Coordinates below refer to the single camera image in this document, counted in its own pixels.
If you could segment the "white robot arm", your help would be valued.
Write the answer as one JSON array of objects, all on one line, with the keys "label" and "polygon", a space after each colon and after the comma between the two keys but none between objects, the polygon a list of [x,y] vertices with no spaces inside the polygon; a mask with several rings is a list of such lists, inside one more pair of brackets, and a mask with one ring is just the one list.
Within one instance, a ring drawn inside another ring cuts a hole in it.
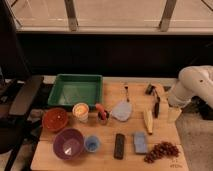
[{"label": "white robot arm", "polygon": [[193,97],[199,97],[198,111],[204,120],[213,121],[213,66],[188,66],[178,75],[168,93],[168,103],[184,108]]}]

